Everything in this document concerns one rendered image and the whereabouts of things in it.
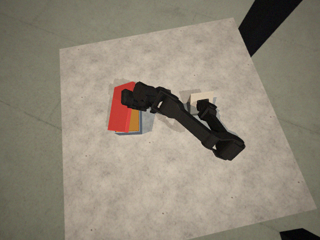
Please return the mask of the red lid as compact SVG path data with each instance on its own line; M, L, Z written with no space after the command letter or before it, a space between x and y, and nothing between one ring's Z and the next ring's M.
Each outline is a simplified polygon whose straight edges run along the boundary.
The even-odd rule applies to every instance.
M108 129L117 132L129 132L132 108L121 104L122 90L127 89L133 92L135 82L129 82L114 87Z

